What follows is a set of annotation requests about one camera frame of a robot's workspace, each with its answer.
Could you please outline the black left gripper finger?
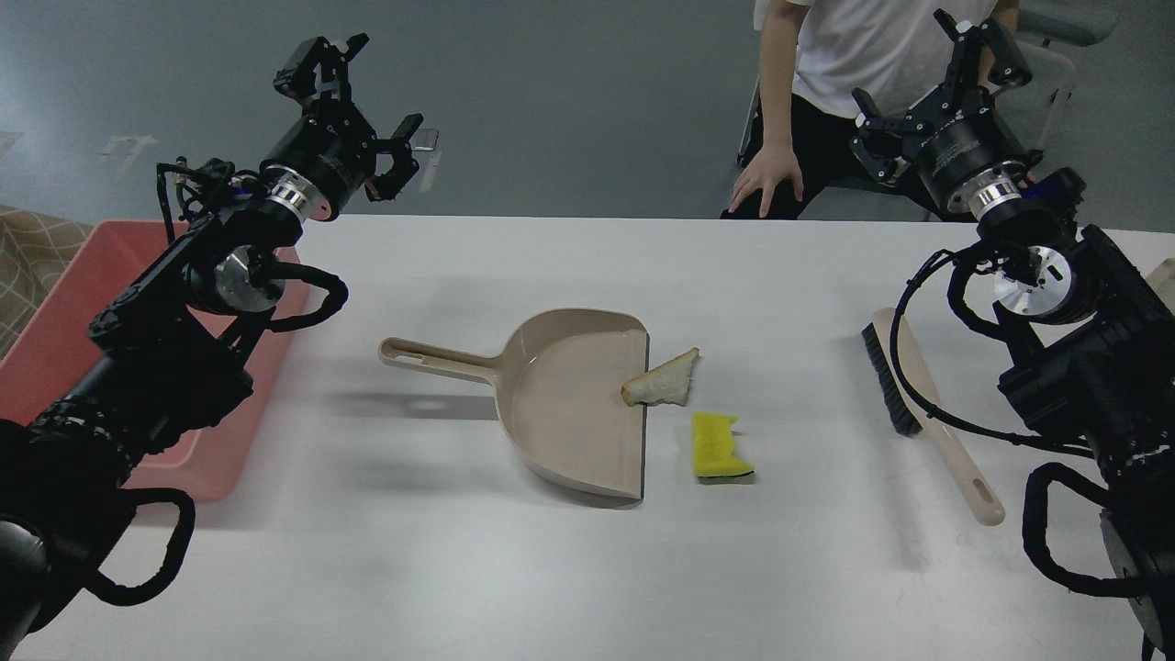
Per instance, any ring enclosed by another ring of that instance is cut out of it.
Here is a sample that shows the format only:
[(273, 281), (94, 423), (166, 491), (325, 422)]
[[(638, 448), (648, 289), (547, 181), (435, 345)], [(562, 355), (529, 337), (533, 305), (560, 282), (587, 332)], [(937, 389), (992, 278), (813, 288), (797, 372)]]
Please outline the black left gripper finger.
[(368, 34), (355, 34), (341, 46), (325, 38), (298, 43), (274, 76), (275, 92), (297, 102), (306, 116), (357, 114), (349, 67), (369, 41)]
[(391, 166), (383, 174), (375, 174), (365, 180), (365, 198), (371, 202), (391, 201), (419, 171), (411, 140), (423, 121), (423, 114), (408, 114), (389, 139), (374, 140), (375, 154), (390, 156)]

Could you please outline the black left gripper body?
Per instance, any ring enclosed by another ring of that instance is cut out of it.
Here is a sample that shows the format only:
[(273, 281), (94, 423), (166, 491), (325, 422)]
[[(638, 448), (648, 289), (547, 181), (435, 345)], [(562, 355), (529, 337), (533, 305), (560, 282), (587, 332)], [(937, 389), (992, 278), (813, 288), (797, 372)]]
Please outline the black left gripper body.
[(376, 130), (352, 102), (316, 100), (261, 162), (273, 187), (289, 174), (318, 191), (313, 220), (340, 217), (352, 194), (376, 171)]

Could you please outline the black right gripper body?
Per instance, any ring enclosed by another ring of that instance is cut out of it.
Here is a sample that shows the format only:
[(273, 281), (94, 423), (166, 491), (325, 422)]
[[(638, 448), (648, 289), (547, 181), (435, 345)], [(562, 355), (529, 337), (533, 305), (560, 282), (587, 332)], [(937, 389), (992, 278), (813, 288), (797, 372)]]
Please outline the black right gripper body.
[(936, 104), (911, 107), (920, 133), (908, 139), (908, 193), (916, 205), (940, 218), (982, 220), (1003, 202), (1019, 198), (1018, 187), (1040, 163), (991, 106), (969, 114)]

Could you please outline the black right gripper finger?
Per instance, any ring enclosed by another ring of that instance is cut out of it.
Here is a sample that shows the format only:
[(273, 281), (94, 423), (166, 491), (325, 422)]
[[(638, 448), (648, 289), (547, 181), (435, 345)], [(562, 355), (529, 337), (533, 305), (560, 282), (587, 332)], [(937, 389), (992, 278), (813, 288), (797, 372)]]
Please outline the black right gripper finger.
[(882, 117), (864, 88), (853, 88), (852, 99), (857, 101), (857, 136), (850, 143), (851, 151), (877, 184), (897, 188), (924, 150), (928, 120), (913, 110), (901, 117)]
[(995, 18), (980, 23), (956, 21), (944, 9), (934, 21), (951, 38), (953, 50), (934, 107), (949, 116), (993, 110), (1003, 92), (1033, 81), (1033, 72), (1010, 31)]

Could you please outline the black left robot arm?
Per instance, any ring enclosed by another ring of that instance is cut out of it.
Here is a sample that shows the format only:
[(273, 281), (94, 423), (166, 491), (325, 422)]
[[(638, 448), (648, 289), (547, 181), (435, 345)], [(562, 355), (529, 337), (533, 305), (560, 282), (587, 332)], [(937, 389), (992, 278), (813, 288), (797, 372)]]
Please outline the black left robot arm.
[(352, 194), (389, 201), (419, 171), (419, 113), (381, 139), (352, 100), (368, 42), (298, 43), (273, 87), (301, 113), (256, 169), (157, 163), (164, 250), (90, 321), (96, 363), (33, 421), (4, 421), (4, 657), (81, 591), (130, 607), (172, 586), (195, 503), (130, 490), (130, 473), (251, 397), (264, 333), (318, 326), (348, 301), (337, 275), (277, 252)]

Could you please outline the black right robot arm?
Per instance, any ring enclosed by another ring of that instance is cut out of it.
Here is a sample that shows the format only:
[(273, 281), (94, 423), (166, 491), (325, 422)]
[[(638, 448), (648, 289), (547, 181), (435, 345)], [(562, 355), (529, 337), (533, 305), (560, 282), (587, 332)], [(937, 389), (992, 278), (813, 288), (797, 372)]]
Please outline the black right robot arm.
[[(1124, 599), (1143, 632), (1141, 657), (1171, 654), (1170, 286), (1153, 285), (1096, 225), (1077, 225), (1085, 183), (1062, 168), (1025, 184), (1039, 162), (999, 117), (995, 96), (1032, 79), (994, 20), (936, 23), (953, 50), (944, 82), (886, 119), (865, 89), (852, 150), (882, 186), (913, 169), (936, 208), (967, 213), (978, 241), (933, 252), (894, 308), (862, 330), (895, 431), (927, 431), (982, 522), (1002, 521), (956, 431), (1058, 454), (1090, 457), (1101, 484), (1063, 464), (1025, 483), (1025, 555), (1074, 593)], [(1001, 342), (1012, 367), (998, 387), (1027, 434), (987, 430), (936, 400), (906, 308), (952, 267), (947, 302), (966, 328)]]

